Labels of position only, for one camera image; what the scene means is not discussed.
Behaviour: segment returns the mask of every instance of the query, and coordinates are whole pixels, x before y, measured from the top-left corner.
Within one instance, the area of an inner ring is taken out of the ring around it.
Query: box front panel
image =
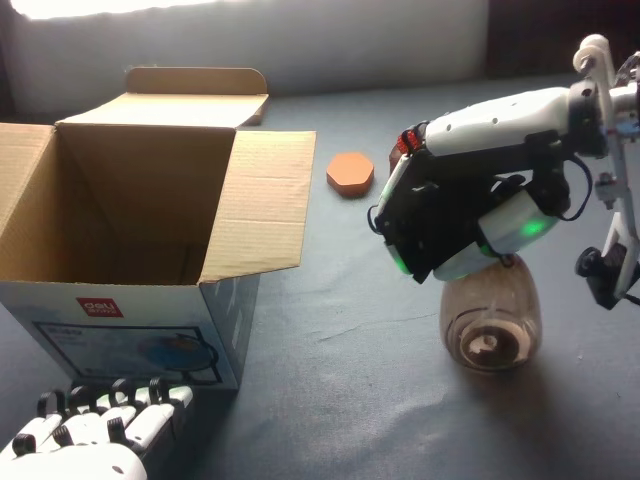
[[[259,283],[260,275],[248,275],[200,285],[238,382],[249,347]]]
[[[79,381],[237,388],[197,287],[2,283],[0,301]]]

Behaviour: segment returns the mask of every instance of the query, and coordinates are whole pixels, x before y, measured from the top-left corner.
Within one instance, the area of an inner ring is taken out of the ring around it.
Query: glass jar
[[[440,334],[451,356],[480,370],[526,362],[542,335],[540,303],[524,260],[509,257],[447,282],[440,304]]]

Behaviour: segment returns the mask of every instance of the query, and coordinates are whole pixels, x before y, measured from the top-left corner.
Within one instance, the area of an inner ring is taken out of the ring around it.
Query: table
[[[611,212],[592,199],[578,221],[522,252],[540,295],[543,345],[529,365],[497,376],[453,363],[439,338],[442,283],[404,276],[365,219],[404,128],[571,80],[274,99],[260,128],[318,131],[302,266],[262,276],[240,391],[199,392],[196,421],[159,478],[638,478],[640,309],[622,302],[607,312],[573,273],[584,248],[604,243]],[[342,199],[326,183],[344,151],[375,163],[365,198]],[[594,172],[601,164],[589,162]],[[640,160],[629,168],[638,181]],[[571,165],[567,177],[576,208],[584,177]],[[20,327],[1,328],[9,354],[0,356],[19,357],[22,369],[2,363],[5,385],[18,384],[0,393],[8,440],[30,415],[21,395],[61,372]]]

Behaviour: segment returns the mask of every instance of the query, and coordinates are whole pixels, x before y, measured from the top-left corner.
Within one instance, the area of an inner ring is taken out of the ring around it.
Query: deli logo
[[[90,317],[123,317],[113,298],[76,298]]]

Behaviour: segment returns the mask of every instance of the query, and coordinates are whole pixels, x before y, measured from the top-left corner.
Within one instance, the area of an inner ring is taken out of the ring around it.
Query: glass cup
[[[440,334],[464,366],[503,370],[526,362],[540,346],[540,303],[524,260],[509,257],[447,282],[440,304]]]

